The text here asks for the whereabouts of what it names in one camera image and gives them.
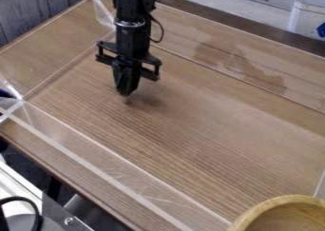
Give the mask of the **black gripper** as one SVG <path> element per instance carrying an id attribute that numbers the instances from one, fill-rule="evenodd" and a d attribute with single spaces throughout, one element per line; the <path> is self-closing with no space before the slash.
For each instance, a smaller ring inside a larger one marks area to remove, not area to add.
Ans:
<path id="1" fill-rule="evenodd" d="M 148 51 L 151 23 L 145 21 L 132 23 L 114 19 L 113 25 L 114 42 L 98 41 L 96 43 L 98 48 L 96 60 L 112 66 L 116 91 L 128 96 L 137 89 L 140 76 L 152 81 L 160 79 L 163 62 Z M 126 67 L 125 72 L 122 66 L 112 65 L 112 61 L 117 58 L 133 66 Z"/>

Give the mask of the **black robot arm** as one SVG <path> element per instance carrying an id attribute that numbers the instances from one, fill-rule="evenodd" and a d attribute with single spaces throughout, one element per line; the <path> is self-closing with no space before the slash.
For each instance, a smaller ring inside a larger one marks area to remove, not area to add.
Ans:
<path id="1" fill-rule="evenodd" d="M 112 0 L 114 42 L 98 41 L 96 60 L 112 67 L 114 89 L 129 96 L 140 78 L 160 79 L 163 61 L 149 53 L 149 43 L 163 40 L 161 23 L 151 15 L 156 0 Z"/>

